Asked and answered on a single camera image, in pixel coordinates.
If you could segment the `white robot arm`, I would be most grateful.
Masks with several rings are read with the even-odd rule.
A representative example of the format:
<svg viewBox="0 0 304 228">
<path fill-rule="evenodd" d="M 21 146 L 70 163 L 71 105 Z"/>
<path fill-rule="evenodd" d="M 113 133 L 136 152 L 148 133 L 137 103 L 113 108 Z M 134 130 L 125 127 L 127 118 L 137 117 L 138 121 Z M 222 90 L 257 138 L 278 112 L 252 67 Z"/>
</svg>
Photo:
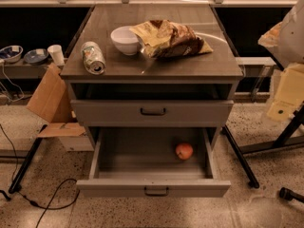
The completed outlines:
<svg viewBox="0 0 304 228">
<path fill-rule="evenodd" d="M 304 101 L 304 0 L 298 0 L 258 43 L 284 67 L 266 115 L 273 121 L 286 121 Z"/>
</svg>

